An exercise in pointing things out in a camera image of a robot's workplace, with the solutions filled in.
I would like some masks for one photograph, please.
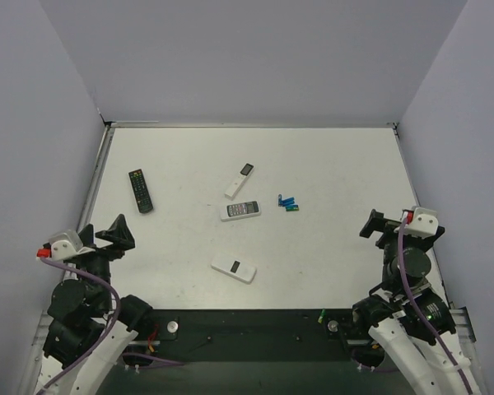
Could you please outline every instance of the white remote control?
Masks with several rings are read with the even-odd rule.
[[[244,168],[232,182],[231,186],[226,190],[225,196],[230,200],[234,199],[238,191],[243,187],[247,178],[253,173],[254,166],[249,163],[245,164]]]
[[[262,214],[262,211],[256,201],[230,204],[220,208],[220,217],[223,222],[241,220],[242,218],[259,216],[260,214]]]
[[[254,275],[256,274],[256,267],[250,266],[248,263],[234,259],[224,253],[219,253],[214,257],[211,267],[245,284],[253,282]]]

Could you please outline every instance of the black remote control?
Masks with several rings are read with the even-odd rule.
[[[132,183],[133,196],[135,196],[135,201],[137,202],[137,209],[142,214],[152,211],[154,206],[151,204],[150,194],[148,193],[147,183],[145,182],[145,176],[142,174],[142,170],[131,171],[128,175]]]

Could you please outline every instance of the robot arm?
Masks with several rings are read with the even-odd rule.
[[[404,211],[402,219],[403,223],[389,220],[373,210],[361,231],[365,238],[374,231],[382,233],[376,246],[384,250],[384,264],[382,282],[353,306],[354,320],[369,328],[370,336],[382,345],[417,394],[478,394],[449,308],[426,279],[431,270],[426,251],[445,228],[439,226],[435,211],[422,207]],[[379,289],[388,300],[373,295]],[[446,351],[436,340],[444,342]]]
[[[463,380],[459,376],[458,369],[461,369],[464,372],[464,375],[470,384],[470,388],[472,389],[472,393],[481,394],[481,391],[476,384],[476,380],[470,371],[470,360],[464,356],[461,351],[457,333],[452,334],[450,332],[446,332],[441,335],[441,338],[454,355],[454,358],[458,362],[457,366],[452,365],[449,358],[445,354],[443,347],[439,344],[431,345],[428,342],[417,339],[416,337],[411,337],[410,339],[424,355],[427,364],[431,367],[444,394],[466,393],[465,386]]]
[[[368,331],[410,383],[416,395],[441,395],[434,372],[395,318],[381,321]]]
[[[68,230],[54,235],[37,256],[50,266],[75,272],[58,284],[52,294],[48,314],[54,318],[44,343],[44,356],[53,363],[43,364],[36,386],[37,395],[96,393],[128,344],[135,339],[135,328],[147,328],[152,307],[129,295],[119,299],[110,285],[110,261],[134,247],[123,215],[108,230],[97,232],[112,244],[99,249],[93,243],[93,227],[80,234]],[[55,261],[74,263],[71,268]],[[112,294],[118,308],[110,323],[99,319],[112,307]]]

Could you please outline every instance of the white table surface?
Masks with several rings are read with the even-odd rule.
[[[254,172],[234,202],[257,200],[262,215],[221,222],[246,162]],[[139,168],[155,206],[146,215],[128,180]],[[300,211],[278,207],[279,193]],[[351,308],[381,281],[380,235],[359,237],[371,209],[398,219],[414,204],[391,129],[118,128],[91,223],[126,216],[136,248],[111,264],[112,284],[156,309]],[[218,252],[255,265],[253,283],[212,270]]]

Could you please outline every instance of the remote display screen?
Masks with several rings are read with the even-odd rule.
[[[241,170],[240,174],[241,175],[249,175],[250,171],[254,168],[254,166],[247,164],[244,166],[244,168]]]
[[[250,214],[251,212],[256,212],[254,210],[254,204],[252,202],[247,203],[247,214]]]

